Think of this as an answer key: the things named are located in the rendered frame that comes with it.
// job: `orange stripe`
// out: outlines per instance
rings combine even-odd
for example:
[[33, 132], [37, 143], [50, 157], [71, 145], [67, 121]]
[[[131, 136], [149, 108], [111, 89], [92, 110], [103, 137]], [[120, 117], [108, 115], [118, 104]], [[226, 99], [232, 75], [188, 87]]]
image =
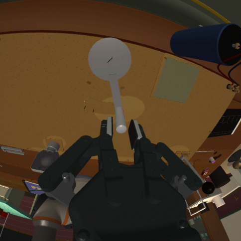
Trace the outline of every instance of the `orange stripe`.
[[67, 208], [67, 213], [66, 213], [66, 216], [65, 216], [65, 220], [64, 220], [64, 222], [63, 222], [63, 225], [66, 225], [67, 222], [68, 222], [68, 220], [69, 220], [69, 208]]
[[33, 220], [47, 220], [47, 221], [51, 221], [51, 222], [54, 222], [54, 223], [57, 223], [57, 224], [61, 225], [61, 222], [58, 221], [57, 219], [53, 219], [53, 218], [49, 218], [49, 217], [44, 217], [44, 216], [34, 217]]

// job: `teal surface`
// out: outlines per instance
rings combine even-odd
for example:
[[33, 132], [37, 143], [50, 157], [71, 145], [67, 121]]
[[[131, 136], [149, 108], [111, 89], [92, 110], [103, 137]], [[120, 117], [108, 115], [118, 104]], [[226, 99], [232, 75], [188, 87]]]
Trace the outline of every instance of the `teal surface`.
[[194, 66], [167, 57], [154, 97], [186, 103], [199, 72]]
[[0, 208], [3, 209], [4, 212], [10, 213], [25, 219], [33, 219], [28, 213], [20, 208], [14, 207], [14, 205], [8, 203], [7, 201], [0, 199]]

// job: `gold ball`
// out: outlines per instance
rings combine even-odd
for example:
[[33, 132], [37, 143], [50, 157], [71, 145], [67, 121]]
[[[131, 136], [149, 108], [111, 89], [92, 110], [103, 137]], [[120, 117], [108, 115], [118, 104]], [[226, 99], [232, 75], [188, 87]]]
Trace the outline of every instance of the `gold ball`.
[[238, 160], [238, 161], [235, 161], [234, 163], [233, 163], [233, 168], [234, 169], [239, 169], [239, 168], [241, 168], [241, 162]]

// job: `black ball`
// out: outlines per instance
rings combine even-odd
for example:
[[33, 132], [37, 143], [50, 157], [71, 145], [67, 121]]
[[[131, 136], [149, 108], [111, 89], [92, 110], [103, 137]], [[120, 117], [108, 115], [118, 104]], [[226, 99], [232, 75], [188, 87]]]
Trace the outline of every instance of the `black ball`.
[[215, 190], [215, 186], [212, 182], [205, 182], [202, 186], [202, 190], [206, 194], [212, 194]]

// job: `red wire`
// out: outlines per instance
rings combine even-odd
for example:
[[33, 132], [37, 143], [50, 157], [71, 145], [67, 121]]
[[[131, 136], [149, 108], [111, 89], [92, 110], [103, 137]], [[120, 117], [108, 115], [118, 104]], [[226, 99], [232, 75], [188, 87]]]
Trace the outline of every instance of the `red wire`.
[[[225, 63], [226, 61], [231, 60], [231, 59], [233, 59], [233, 58], [236, 58], [236, 57], [238, 57], [238, 56], [241, 56], [241, 54], [237, 54], [237, 55], [235, 55], [235, 56], [233, 56], [233, 57], [230, 57], [230, 58], [226, 59], [223, 63]], [[229, 77], [227, 77], [227, 76], [219, 69], [219, 66], [220, 66], [221, 64], [223, 64], [223, 63], [218, 64], [218, 71], [219, 71], [223, 76], [225, 76], [229, 81], [231, 81], [231, 82], [232, 82], [231, 85], [233, 85], [234, 82], [233, 82]]]

